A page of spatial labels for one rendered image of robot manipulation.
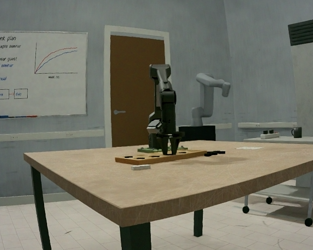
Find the tan tray with round pockets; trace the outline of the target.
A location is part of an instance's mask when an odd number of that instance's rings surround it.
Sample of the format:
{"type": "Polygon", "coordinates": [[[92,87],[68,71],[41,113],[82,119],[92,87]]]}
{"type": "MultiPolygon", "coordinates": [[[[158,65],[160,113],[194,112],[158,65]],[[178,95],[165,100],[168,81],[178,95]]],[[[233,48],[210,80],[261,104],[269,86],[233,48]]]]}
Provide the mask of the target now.
{"type": "Polygon", "coordinates": [[[176,155],[163,155],[163,152],[156,153],[148,153],[148,154],[140,154],[140,155],[132,155],[133,157],[125,158],[125,156],[115,157],[115,162],[132,164],[132,165],[147,165],[153,163],[167,162],[197,156],[204,156],[207,154],[207,150],[189,150],[189,149],[179,149],[177,150],[176,155]],[[186,152],[183,154],[178,154],[179,152],[186,152]],[[151,157],[151,156],[160,156],[160,157],[151,157]],[[136,159],[138,157],[144,157],[146,159],[136,159]]]}

